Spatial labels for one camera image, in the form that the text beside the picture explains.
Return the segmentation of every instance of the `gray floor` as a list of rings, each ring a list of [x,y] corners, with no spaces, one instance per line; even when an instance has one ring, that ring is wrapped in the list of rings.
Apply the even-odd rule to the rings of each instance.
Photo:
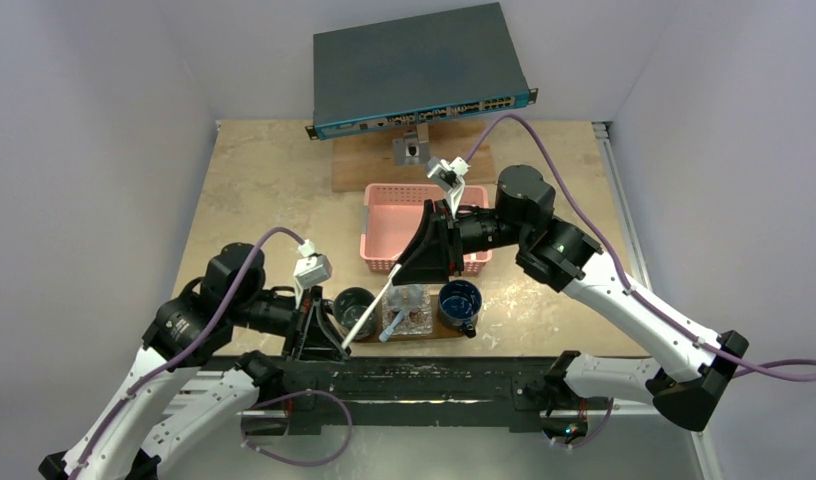
[[[263,445],[315,460],[335,451],[344,433],[330,427],[322,436]],[[169,480],[702,479],[690,434],[657,415],[612,418],[598,440],[573,452],[551,449],[542,435],[501,428],[356,427],[343,456],[318,468],[284,465],[239,445],[237,426],[223,426]]]

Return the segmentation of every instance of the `beige tabletop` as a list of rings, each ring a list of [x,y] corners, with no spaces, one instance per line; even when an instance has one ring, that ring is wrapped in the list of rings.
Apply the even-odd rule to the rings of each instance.
[[[590,123],[542,121],[533,125],[579,205],[626,260],[620,223]],[[176,291],[203,275],[208,260],[224,245],[254,243],[274,226],[288,227],[310,238],[328,256],[334,275],[323,284],[326,297],[334,298],[351,286],[374,293],[381,289],[384,276],[370,273],[359,255],[363,192],[331,192],[332,143],[310,141],[304,126],[303,121],[221,122]],[[488,142],[497,171],[508,165],[532,165],[554,183],[540,152],[515,122],[500,123]],[[493,202],[496,187],[485,186]],[[560,192],[555,208],[558,216],[586,229]],[[293,267],[299,258],[295,243],[280,235],[267,242],[264,252],[267,284],[292,284]],[[470,280],[484,298],[475,338],[355,344],[353,354],[536,356],[556,355],[563,350],[595,355],[645,353],[587,307],[528,278],[514,263],[515,254],[514,247],[495,250],[482,274]],[[253,349],[278,354],[282,341],[236,328],[232,343],[218,354],[236,355]]]

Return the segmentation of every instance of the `pink basket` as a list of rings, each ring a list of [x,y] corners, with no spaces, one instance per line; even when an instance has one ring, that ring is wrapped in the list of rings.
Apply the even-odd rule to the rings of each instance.
[[[367,262],[371,272],[390,272],[417,231],[426,199],[443,199],[443,190],[437,185],[367,185],[364,191],[366,218],[361,231],[361,258]],[[468,186],[464,189],[461,204],[487,208],[487,189]],[[464,274],[478,275],[490,257],[491,252],[464,255]]]

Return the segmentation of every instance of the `white wall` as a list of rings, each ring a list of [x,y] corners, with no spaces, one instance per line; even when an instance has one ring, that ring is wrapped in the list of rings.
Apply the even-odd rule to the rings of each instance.
[[[318,32],[487,0],[160,0],[219,118],[311,118]],[[503,0],[536,118],[613,118],[678,0]]]
[[[816,357],[816,0],[683,1],[611,134],[655,289]],[[736,380],[711,430],[725,478],[816,478],[816,384]]]
[[[212,124],[155,2],[0,2],[0,479],[37,478],[122,380]]]

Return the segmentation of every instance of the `black cup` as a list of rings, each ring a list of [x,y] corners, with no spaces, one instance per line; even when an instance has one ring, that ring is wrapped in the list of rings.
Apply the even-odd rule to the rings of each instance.
[[[376,296],[364,288],[347,288],[334,299],[334,318],[348,332],[352,330],[352,327],[355,326],[355,323],[364,315],[364,311],[375,299]],[[374,333],[376,333],[375,313],[373,313],[372,318],[367,319],[367,323],[361,327],[355,339],[363,340]]]
[[[469,338],[476,336],[476,319],[482,309],[482,294],[466,280],[455,280],[440,289],[438,320]]]

